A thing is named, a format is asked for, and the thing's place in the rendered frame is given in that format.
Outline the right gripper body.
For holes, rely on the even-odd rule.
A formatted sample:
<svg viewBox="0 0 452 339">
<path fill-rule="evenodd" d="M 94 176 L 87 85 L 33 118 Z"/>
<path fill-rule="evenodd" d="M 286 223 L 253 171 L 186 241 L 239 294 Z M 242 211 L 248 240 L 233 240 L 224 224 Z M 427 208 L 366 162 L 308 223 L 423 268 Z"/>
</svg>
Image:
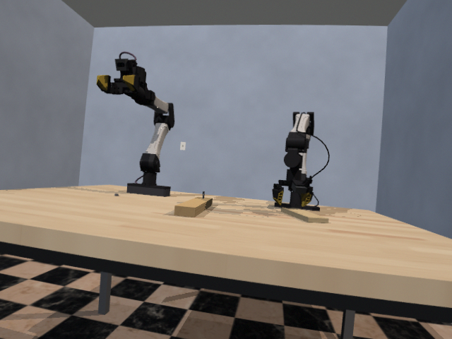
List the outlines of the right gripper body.
<svg viewBox="0 0 452 339">
<path fill-rule="evenodd" d="M 111 81 L 111 76 L 108 77 L 107 91 L 101 89 L 101 87 L 99 85 L 97 85 L 97 86 L 101 89 L 101 91 L 104 91 L 107 94 L 113 94 L 113 95 L 130 94 L 128 96 L 133 97 L 138 93 L 138 88 L 140 87 L 141 77 L 139 75 L 134 76 L 134 82 L 132 85 L 133 88 L 135 89 L 134 91 L 131 91 L 129 89 L 129 87 L 123 81 L 123 78 L 114 78 L 114 83 L 111 83 L 110 81 Z"/>
</svg>

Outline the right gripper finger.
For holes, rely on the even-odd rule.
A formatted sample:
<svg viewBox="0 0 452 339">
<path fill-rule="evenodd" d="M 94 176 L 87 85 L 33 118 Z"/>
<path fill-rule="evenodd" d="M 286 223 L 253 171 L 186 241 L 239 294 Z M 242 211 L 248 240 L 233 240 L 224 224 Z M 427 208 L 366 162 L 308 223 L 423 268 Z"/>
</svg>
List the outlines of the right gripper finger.
<svg viewBox="0 0 452 339">
<path fill-rule="evenodd" d="M 131 76 L 123 76 L 123 81 L 125 82 L 125 84 L 129 87 L 129 89 L 131 91 L 134 91 L 135 89 L 133 88 L 133 82 L 134 82 L 134 76 L 135 75 L 131 75 Z"/>
<path fill-rule="evenodd" d="M 101 89 L 106 91 L 108 85 L 108 77 L 109 75 L 97 76 L 97 85 L 99 85 Z"/>
</svg>

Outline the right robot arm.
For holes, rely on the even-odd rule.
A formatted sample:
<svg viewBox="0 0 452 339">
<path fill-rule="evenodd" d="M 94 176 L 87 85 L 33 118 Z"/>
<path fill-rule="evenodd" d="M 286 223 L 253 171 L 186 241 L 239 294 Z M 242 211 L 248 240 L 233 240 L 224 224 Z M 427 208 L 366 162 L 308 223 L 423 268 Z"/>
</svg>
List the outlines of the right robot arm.
<svg viewBox="0 0 452 339">
<path fill-rule="evenodd" d="M 140 160 L 140 168 L 141 171 L 143 171 L 143 183 L 142 185 L 136 185 L 137 183 L 128 183 L 127 186 L 139 186 L 154 189 L 171 189 L 171 186 L 157 186 L 156 172 L 160 172 L 160 151 L 165 136 L 170 131 L 170 129 L 174 127 L 174 105 L 172 103 L 163 102 L 155 96 L 155 93 L 152 90 L 147 90 L 147 83 L 145 83 L 145 69 L 143 67 L 137 66 L 136 61 L 129 61 L 128 59 L 115 59 L 115 63 L 117 71 L 120 71 L 120 78 L 123 78 L 123 76 L 131 75 L 139 75 L 141 77 L 138 93 L 131 98 L 134 99 L 135 102 L 139 105 L 151 107 L 153 110 L 155 110 L 155 131 L 148 149 L 145 151 L 145 153 L 142 154 Z M 167 114 L 168 110 L 169 116 L 162 115 Z"/>
</svg>

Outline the light wooden plank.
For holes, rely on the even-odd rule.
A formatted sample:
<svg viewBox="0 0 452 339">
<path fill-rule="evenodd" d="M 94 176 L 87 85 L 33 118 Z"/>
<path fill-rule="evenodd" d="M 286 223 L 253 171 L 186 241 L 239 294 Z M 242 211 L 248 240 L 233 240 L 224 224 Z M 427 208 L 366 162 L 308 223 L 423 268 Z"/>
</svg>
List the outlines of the light wooden plank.
<svg viewBox="0 0 452 339">
<path fill-rule="evenodd" d="M 196 197 L 174 206 L 174 215 L 196 217 L 204 210 L 212 206 L 212 198 Z"/>
</svg>

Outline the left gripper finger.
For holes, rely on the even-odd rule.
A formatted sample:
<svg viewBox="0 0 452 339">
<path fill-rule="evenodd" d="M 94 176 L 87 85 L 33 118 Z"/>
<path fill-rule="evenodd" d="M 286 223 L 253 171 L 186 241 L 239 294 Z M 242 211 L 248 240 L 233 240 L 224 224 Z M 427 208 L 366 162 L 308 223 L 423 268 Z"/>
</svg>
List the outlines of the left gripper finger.
<svg viewBox="0 0 452 339">
<path fill-rule="evenodd" d="M 310 203 L 310 198 L 311 198 L 311 194 L 310 193 L 305 193 L 305 194 L 301 194 L 301 198 L 302 198 L 302 207 L 305 207 L 305 205 L 307 205 L 308 203 Z"/>
<path fill-rule="evenodd" d="M 278 194 L 278 199 L 279 199 L 279 200 L 276 199 L 276 198 L 273 198 L 279 206 L 281 206 L 281 203 L 282 203 L 283 192 L 284 192 L 284 191 L 281 191 L 281 192 Z"/>
</svg>

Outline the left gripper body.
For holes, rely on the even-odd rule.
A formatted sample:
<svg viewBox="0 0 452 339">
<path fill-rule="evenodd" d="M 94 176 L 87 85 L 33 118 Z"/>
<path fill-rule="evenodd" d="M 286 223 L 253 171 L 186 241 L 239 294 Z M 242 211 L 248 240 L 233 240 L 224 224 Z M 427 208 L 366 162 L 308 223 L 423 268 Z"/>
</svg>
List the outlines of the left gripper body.
<svg viewBox="0 0 452 339">
<path fill-rule="evenodd" d="M 278 180 L 279 184 L 273 184 L 273 198 L 278 199 L 278 194 L 281 191 L 284 191 L 284 187 L 282 186 L 292 186 L 292 181 L 290 181 L 291 179 L 293 180 L 301 180 L 301 176 L 302 176 L 302 171 L 301 170 L 297 170 L 297 169 L 287 169 L 287 177 L 286 180 Z M 282 187 L 282 188 L 279 188 Z M 312 199 L 312 196 L 314 194 L 313 192 L 313 187 L 310 186 L 310 190 L 307 190 L 306 193 L 310 193 L 311 194 L 311 198 L 310 201 Z"/>
</svg>

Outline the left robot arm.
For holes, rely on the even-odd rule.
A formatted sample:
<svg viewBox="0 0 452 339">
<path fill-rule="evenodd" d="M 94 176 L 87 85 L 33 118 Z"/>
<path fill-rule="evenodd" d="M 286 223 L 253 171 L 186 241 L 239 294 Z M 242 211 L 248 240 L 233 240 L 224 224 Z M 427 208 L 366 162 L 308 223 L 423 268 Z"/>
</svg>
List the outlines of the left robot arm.
<svg viewBox="0 0 452 339">
<path fill-rule="evenodd" d="M 285 152 L 287 152 L 287 150 L 288 152 L 284 157 L 284 163 L 290 168 L 290 170 L 302 170 L 302 180 L 290 180 L 292 181 L 292 186 L 288 187 L 288 191 L 291 191 L 290 203 L 282 203 L 284 204 L 281 205 L 282 207 L 320 210 L 318 206 L 302 207 L 301 198 L 301 194 L 305 194 L 307 190 L 310 190 L 310 184 L 312 183 L 312 179 L 310 179 L 312 176 L 309 178 L 306 177 L 306 160 L 310 138 L 311 135 L 314 135 L 313 113 L 314 112 L 307 112 L 307 114 L 302 114 L 300 117 L 299 112 L 293 112 L 293 129 L 289 132 L 288 137 L 286 138 Z M 309 133 L 311 135 L 297 131 L 298 121 L 298 131 Z M 300 161 L 301 159 L 299 156 L 303 160 L 303 163 L 301 163 L 302 161 Z"/>
</svg>

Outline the light wooden slat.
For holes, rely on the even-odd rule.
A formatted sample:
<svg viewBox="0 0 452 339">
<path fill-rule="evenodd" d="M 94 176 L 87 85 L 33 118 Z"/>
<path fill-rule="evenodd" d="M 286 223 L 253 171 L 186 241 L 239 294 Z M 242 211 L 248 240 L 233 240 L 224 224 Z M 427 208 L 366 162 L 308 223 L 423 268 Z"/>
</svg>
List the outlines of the light wooden slat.
<svg viewBox="0 0 452 339">
<path fill-rule="evenodd" d="M 298 208 L 281 208 L 281 212 L 287 213 L 288 215 L 299 218 L 300 220 L 306 222 L 328 223 L 329 219 Z"/>
</svg>

